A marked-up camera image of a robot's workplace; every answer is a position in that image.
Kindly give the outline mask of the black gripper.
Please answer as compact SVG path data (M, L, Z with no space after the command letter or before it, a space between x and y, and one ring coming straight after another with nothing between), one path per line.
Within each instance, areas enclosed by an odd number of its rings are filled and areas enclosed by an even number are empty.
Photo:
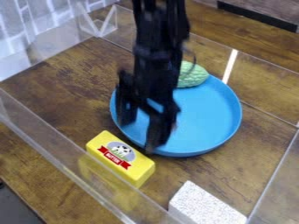
M117 72L116 121L120 126L131 124L139 109L149 115L144 150L153 153L156 148L166 145L182 112L174 90L178 87L183 50L136 46L133 55L133 72L124 69Z

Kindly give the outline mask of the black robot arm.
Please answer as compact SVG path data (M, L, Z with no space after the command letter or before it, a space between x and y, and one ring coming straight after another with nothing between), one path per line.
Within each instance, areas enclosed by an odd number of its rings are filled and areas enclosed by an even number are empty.
M135 16L135 69L117 72L116 120L128 125L136 112L149 115L144 150L151 153L170 139L180 107L174 100L182 63L183 42L190 37L184 0L132 0Z

